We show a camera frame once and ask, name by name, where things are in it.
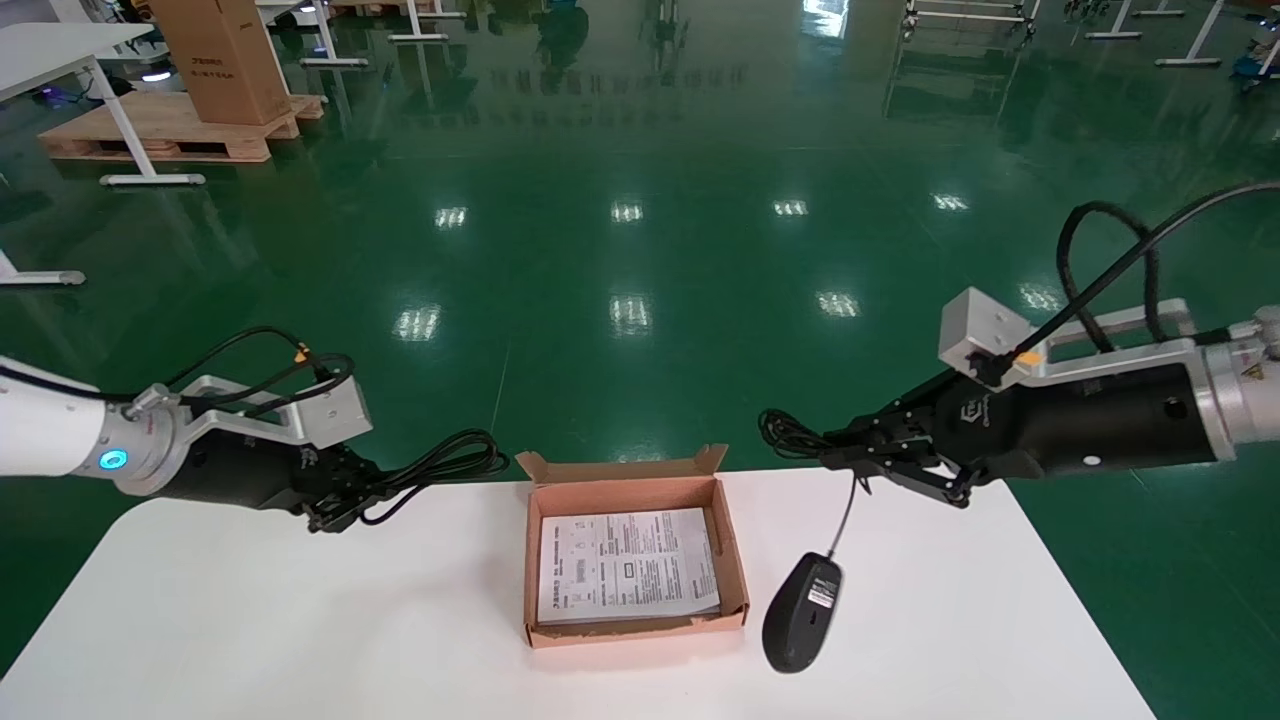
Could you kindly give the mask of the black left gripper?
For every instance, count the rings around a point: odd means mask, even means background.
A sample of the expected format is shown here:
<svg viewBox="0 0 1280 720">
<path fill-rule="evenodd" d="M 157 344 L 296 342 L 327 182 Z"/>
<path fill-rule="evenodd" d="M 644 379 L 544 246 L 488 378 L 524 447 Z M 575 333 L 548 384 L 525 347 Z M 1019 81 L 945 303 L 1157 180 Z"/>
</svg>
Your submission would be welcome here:
<svg viewBox="0 0 1280 720">
<path fill-rule="evenodd" d="M 326 473 L 335 461 L 335 492 Z M 165 497 L 252 510 L 302 512 L 310 533 L 366 524 L 387 474 L 356 452 L 257 438 L 201 438 L 165 484 Z"/>
</svg>

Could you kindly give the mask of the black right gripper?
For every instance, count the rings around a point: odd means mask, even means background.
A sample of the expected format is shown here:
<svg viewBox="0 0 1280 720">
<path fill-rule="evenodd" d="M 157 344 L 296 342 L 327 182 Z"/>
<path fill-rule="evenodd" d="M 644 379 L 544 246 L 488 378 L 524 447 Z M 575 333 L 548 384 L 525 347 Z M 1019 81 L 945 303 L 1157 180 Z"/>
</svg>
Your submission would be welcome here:
<svg viewBox="0 0 1280 720">
<path fill-rule="evenodd" d="M 998 393 L 984 389 L 968 375 L 934 375 L 881 410 L 827 432 L 832 451 L 820 454 L 820 465 L 850 470 L 860 482 L 883 478 L 968 509 L 975 473 L 1042 479 L 1216 459 L 1181 364 Z M 940 405 L 952 392 L 956 464 L 881 456 L 919 445 L 931 448 Z"/>
</svg>

